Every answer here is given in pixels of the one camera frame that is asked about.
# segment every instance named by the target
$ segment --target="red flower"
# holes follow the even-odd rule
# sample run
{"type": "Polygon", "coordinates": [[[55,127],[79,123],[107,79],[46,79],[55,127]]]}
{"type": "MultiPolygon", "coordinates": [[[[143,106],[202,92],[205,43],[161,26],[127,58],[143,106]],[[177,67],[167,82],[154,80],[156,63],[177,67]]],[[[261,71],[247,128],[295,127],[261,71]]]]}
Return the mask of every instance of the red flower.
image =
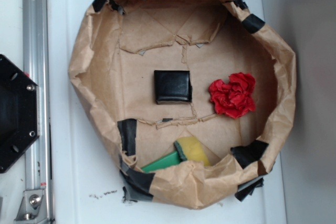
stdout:
{"type": "Polygon", "coordinates": [[[247,73],[233,73],[230,82],[214,81],[210,87],[210,101],[215,103],[217,114],[226,114],[232,118],[239,118],[248,111],[255,111],[256,106],[251,97],[256,80],[247,73]]]}

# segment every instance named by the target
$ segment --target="black hexagonal plate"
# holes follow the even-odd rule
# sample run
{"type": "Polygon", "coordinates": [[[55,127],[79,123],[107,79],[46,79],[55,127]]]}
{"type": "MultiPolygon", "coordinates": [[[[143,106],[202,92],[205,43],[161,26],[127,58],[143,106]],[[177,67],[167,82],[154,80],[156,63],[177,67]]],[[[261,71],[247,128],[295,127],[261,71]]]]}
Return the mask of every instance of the black hexagonal plate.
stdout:
{"type": "Polygon", "coordinates": [[[37,85],[0,55],[0,173],[38,138],[37,85]]]}

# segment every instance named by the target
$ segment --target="black cube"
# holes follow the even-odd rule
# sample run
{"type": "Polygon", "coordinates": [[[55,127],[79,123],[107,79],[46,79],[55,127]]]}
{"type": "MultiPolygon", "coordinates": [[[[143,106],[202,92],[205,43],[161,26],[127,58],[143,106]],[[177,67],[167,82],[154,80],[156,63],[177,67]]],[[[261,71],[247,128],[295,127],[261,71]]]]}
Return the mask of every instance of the black cube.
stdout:
{"type": "Polygon", "coordinates": [[[155,70],[154,83],[157,104],[179,104],[192,101],[189,71],[155,70]]]}

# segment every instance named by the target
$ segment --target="bolt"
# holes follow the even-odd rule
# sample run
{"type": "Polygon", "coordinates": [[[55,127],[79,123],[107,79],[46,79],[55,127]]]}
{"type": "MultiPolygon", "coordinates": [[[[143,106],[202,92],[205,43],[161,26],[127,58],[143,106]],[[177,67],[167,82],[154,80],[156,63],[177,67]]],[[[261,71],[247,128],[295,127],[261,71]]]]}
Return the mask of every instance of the bolt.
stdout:
{"type": "Polygon", "coordinates": [[[41,197],[34,194],[29,198],[29,203],[32,207],[38,207],[41,204],[41,197]]]}
{"type": "Polygon", "coordinates": [[[23,215],[24,220],[30,220],[31,218],[32,218],[32,213],[31,212],[27,212],[23,215]]]}
{"type": "Polygon", "coordinates": [[[30,85],[27,86],[27,90],[28,91],[34,91],[35,90],[35,86],[30,84],[30,85]]]}

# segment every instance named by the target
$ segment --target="aluminum rail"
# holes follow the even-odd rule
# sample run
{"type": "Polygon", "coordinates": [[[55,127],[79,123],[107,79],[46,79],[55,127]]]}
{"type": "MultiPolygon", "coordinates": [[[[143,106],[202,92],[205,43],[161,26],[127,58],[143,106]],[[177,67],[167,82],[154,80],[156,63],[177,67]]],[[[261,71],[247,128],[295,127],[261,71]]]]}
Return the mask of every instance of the aluminum rail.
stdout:
{"type": "Polygon", "coordinates": [[[39,86],[39,138],[26,151],[26,190],[44,189],[49,223],[54,218],[50,157],[47,0],[23,0],[24,71],[39,86]]]}

